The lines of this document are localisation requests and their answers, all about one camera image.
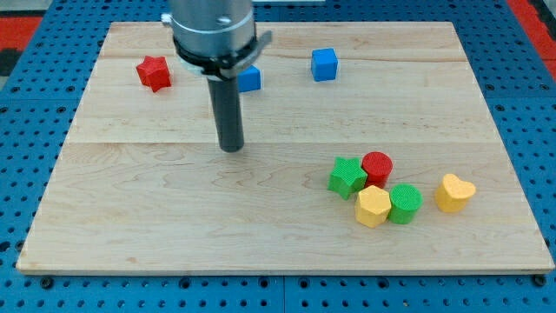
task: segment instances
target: red cylinder block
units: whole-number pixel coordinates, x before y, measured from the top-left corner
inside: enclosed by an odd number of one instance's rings
[[[382,152],[369,152],[363,157],[361,167],[367,172],[365,188],[374,185],[384,189],[386,181],[394,167],[389,156]]]

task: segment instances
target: toy block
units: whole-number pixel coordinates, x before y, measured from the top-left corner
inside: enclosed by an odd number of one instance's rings
[[[355,219],[367,227],[374,228],[386,221],[391,207],[388,192],[370,186],[357,194]]]
[[[136,67],[141,83],[149,86],[153,92],[160,88],[170,87],[170,72],[165,57],[146,56],[143,62]]]
[[[348,200],[352,193],[363,189],[365,180],[367,180],[367,173],[361,169],[359,158],[336,157],[328,181],[328,190],[335,191],[344,200]]]
[[[475,192],[472,183],[462,181],[454,174],[446,174],[434,193],[434,201],[441,211],[455,213],[466,207]]]
[[[259,90],[261,88],[261,71],[251,65],[237,77],[237,82],[240,92]]]
[[[423,204],[423,196],[413,185],[401,183],[390,190],[390,202],[390,222],[407,224],[414,220],[415,214]]]
[[[392,160],[382,152],[369,152],[363,157],[361,167],[367,172],[365,187],[370,185],[384,189],[392,172]]]
[[[311,72],[316,82],[336,79],[338,58],[334,48],[313,50],[311,57]]]

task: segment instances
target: heart-shaped block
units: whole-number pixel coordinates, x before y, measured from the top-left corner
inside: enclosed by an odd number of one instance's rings
[[[455,213],[466,207],[476,191],[474,184],[462,181],[454,174],[446,174],[434,193],[434,200],[441,211]]]

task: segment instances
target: yellow hexagon block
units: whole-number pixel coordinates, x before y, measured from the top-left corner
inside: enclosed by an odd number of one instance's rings
[[[386,221],[391,208],[388,191],[369,186],[357,194],[355,219],[359,223],[374,228]]]
[[[475,192],[476,188],[472,183],[464,182],[454,174],[446,174],[434,193],[434,200],[441,211],[455,213],[465,208]]]

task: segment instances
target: blue block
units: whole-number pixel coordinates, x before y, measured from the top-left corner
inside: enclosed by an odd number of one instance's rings
[[[311,72],[316,82],[336,79],[338,58],[334,48],[313,50],[311,57]]]
[[[261,88],[261,71],[254,65],[249,66],[238,76],[240,92],[259,90]]]

